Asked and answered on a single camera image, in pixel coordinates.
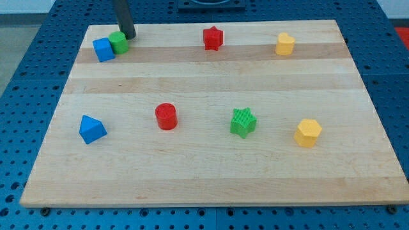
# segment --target wooden board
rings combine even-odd
[[[138,39],[99,63],[90,26],[22,195],[27,207],[308,206],[399,204],[409,184],[333,20],[138,25]],[[276,56],[277,35],[297,44]],[[178,126],[154,110],[175,104]],[[229,133],[233,108],[258,118]],[[108,135],[86,145],[81,116]],[[301,119],[323,127],[314,148],[293,139]]]

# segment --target toy block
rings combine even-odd
[[[251,114],[250,108],[233,109],[230,132],[245,139],[247,134],[256,129],[257,118]]]
[[[108,61],[115,58],[112,52],[111,44],[108,38],[101,38],[92,42],[96,56],[100,62]]]
[[[293,53],[295,38],[288,33],[280,33],[275,46],[275,53],[278,55],[290,55]]]
[[[297,126],[294,139],[299,146],[312,148],[322,131],[322,127],[314,119],[303,119]]]
[[[101,121],[83,115],[79,128],[79,134],[84,139],[85,143],[89,144],[107,135],[107,131],[105,130]]]
[[[210,29],[203,30],[203,42],[205,50],[219,50],[223,44],[223,31],[213,26]]]
[[[162,103],[155,109],[156,120],[159,128],[171,130],[178,124],[176,108],[171,103]]]
[[[114,54],[124,54],[128,52],[128,41],[125,38],[125,34],[121,31],[111,33],[108,36],[108,40]]]

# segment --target blue pegboard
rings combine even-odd
[[[140,24],[336,19],[409,176],[409,53],[378,3],[245,3],[245,10],[178,12],[176,0],[133,0],[130,9]],[[46,217],[21,207],[19,198],[88,26],[115,23],[110,0],[56,0],[0,98],[0,229],[409,229],[409,206],[51,209]]]

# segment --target green cylinder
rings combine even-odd
[[[121,31],[111,33],[108,36],[108,40],[114,54],[124,54],[128,52],[128,41],[125,38],[125,34]]]

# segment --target red star block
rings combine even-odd
[[[203,41],[205,50],[219,50],[223,44],[223,31],[213,26],[210,29],[203,30]]]

